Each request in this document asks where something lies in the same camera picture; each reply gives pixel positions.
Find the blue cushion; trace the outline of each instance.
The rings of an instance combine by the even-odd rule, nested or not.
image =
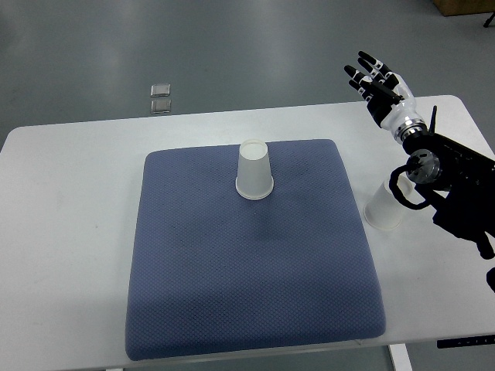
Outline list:
[[[235,189],[238,145],[145,162],[126,351],[155,359],[376,337],[385,318],[335,144],[268,143],[273,192]]]

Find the white paper cup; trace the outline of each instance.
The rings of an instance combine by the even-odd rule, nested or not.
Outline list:
[[[396,228],[401,223],[402,216],[406,210],[406,207],[395,199],[388,182],[389,179],[381,183],[373,198],[364,207],[366,221],[379,230],[393,230]],[[398,186],[404,196],[407,197],[411,194],[412,184],[403,175],[399,176]]]
[[[239,147],[237,192],[245,199],[263,199],[273,190],[268,146],[258,139],[248,139]]]

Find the cardboard box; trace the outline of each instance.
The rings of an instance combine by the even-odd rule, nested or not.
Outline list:
[[[495,0],[433,0],[444,16],[495,12]]]

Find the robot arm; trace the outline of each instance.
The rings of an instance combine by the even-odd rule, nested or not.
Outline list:
[[[481,257],[495,257],[486,233],[495,236],[495,162],[460,143],[435,133],[434,107],[429,129],[416,112],[415,98],[402,77],[381,61],[359,52],[359,64],[370,74],[345,66],[349,84],[368,102],[379,127],[389,130],[410,155],[391,174],[390,189],[410,209],[433,206],[433,223],[458,238],[476,243]],[[410,203],[397,187],[400,173],[415,183],[425,201]],[[436,190],[447,191],[442,197]],[[495,268],[487,275],[495,291]]]

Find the gray floor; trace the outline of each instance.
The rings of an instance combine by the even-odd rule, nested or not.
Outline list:
[[[417,96],[460,97],[495,148],[487,18],[444,18],[431,0],[0,0],[0,146],[19,126],[149,116],[160,82],[172,114],[359,100],[343,66],[362,49]],[[495,365],[491,345],[408,350],[415,371]],[[377,348],[167,369],[392,368]]]

